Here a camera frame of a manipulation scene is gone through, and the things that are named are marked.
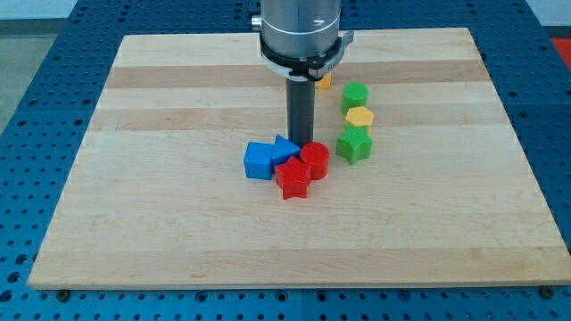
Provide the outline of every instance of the wood grain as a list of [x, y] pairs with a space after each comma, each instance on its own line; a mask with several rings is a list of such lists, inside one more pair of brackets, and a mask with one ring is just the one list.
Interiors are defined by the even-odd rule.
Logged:
[[363, 81], [376, 114], [371, 158], [332, 156], [309, 198], [288, 201], [243, 173], [248, 141], [286, 132], [284, 80], [256, 41], [125, 37], [30, 285], [571, 283], [567, 248], [467, 29], [359, 32], [334, 85], [317, 92], [315, 139], [335, 149], [343, 83]]

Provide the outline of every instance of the green pentagon block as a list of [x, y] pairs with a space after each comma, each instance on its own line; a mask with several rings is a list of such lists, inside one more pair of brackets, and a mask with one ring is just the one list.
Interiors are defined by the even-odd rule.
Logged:
[[351, 165], [358, 160], [367, 159], [371, 155], [373, 140], [368, 135], [366, 126], [355, 127], [351, 124], [345, 126], [345, 131], [337, 137], [335, 153], [344, 157]]
[[358, 81], [350, 82], [343, 87], [341, 111], [347, 114], [350, 108], [367, 105], [368, 88]]

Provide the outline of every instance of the black rod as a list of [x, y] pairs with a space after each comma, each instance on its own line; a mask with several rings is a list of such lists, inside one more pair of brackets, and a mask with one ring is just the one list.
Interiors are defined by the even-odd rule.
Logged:
[[302, 147], [313, 141], [315, 82], [286, 80], [287, 136]]

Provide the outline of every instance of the yellow block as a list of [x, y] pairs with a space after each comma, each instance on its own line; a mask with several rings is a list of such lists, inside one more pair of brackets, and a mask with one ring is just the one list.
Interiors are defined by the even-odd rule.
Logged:
[[345, 122], [355, 127], [367, 126], [368, 134], [370, 135], [373, 118], [375, 118], [375, 114], [367, 107], [353, 107], [347, 111]]
[[328, 72], [323, 78], [315, 83], [317, 89], [329, 89], [331, 87], [331, 72]]

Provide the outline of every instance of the red cylinder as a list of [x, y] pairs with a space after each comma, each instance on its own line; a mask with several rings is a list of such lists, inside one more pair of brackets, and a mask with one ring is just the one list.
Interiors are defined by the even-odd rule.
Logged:
[[311, 179], [318, 180], [327, 175], [329, 150], [322, 143], [312, 142], [303, 146], [300, 158], [311, 165]]

